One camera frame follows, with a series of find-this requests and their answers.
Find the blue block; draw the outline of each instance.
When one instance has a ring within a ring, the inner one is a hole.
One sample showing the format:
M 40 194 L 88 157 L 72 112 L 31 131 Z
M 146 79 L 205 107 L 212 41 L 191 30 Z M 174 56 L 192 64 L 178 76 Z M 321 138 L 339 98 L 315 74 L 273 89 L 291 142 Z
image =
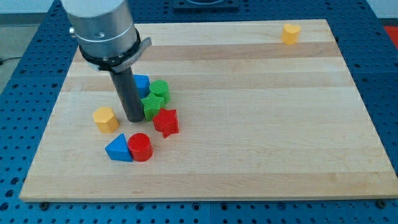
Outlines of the blue block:
M 109 158 L 111 158 L 112 160 L 132 162 L 132 157 L 127 147 L 127 142 L 124 134 L 120 134 L 108 146 L 106 146 L 105 151 L 108 153 Z
M 149 77 L 147 75 L 134 75 L 134 81 L 136 81 L 138 94 L 140 99 L 144 99 L 150 93 L 149 91 Z

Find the green block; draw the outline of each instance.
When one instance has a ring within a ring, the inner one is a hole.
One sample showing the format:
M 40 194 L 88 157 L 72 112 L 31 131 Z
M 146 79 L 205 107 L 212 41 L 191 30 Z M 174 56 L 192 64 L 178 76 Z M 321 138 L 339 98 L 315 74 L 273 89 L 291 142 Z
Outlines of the green block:
M 164 98 L 164 103 L 170 101 L 169 84 L 164 80 L 156 80 L 149 85 L 149 90 L 156 96 Z
M 149 95 L 141 101 L 144 105 L 144 115 L 147 121 L 152 121 L 154 116 L 159 113 L 159 110 L 165 106 L 164 98 L 155 96 L 153 93 L 149 93 Z

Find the shape block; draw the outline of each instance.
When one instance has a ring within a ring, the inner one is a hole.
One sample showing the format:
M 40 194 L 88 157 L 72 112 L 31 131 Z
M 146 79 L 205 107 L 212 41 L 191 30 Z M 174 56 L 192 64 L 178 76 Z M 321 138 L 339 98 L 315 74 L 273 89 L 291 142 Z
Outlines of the shape block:
M 139 98 L 143 99 L 150 93 L 149 91 L 149 77 L 147 75 L 134 75 L 134 81 L 138 89 Z
M 112 160 L 132 162 L 132 157 L 123 133 L 106 146 L 105 151 Z
M 149 86 L 149 90 L 155 96 L 161 96 L 164 98 L 164 103 L 170 101 L 169 84 L 164 80 L 156 80 Z
M 127 142 L 130 154 L 135 161 L 147 161 L 154 153 L 148 135 L 144 133 L 133 134 Z
M 178 133 L 177 110 L 161 108 L 159 114 L 154 117 L 154 126 L 156 131 L 163 133 L 163 138 Z
M 112 108 L 102 106 L 93 113 L 94 122 L 102 133 L 113 133 L 119 127 Z
M 164 98 L 155 96 L 153 93 L 149 93 L 149 95 L 141 101 L 144 105 L 144 114 L 147 121 L 152 121 L 154 116 L 159 113 L 159 110 L 165 106 Z
M 292 45 L 299 39 L 301 27 L 293 26 L 292 24 L 285 24 L 282 31 L 282 41 L 287 45 Z

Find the black cylinder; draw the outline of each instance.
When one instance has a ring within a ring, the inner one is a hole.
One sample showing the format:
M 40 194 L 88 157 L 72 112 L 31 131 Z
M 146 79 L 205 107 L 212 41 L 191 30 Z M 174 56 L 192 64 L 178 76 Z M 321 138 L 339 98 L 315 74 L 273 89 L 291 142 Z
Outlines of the black cylinder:
M 133 123 L 142 121 L 144 110 L 131 68 L 119 73 L 111 72 L 111 77 L 127 119 Z

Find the yellow cube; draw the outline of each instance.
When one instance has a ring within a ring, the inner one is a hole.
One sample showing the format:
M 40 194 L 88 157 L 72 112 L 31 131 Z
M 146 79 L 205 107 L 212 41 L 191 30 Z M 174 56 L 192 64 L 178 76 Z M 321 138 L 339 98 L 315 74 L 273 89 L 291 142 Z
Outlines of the yellow cube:
M 94 113 L 94 122 L 102 133 L 113 133 L 118 127 L 119 123 L 113 113 L 112 108 L 102 106 Z
M 292 24 L 285 24 L 282 31 L 282 41 L 287 45 L 292 45 L 299 39 L 301 27 L 293 26 Z

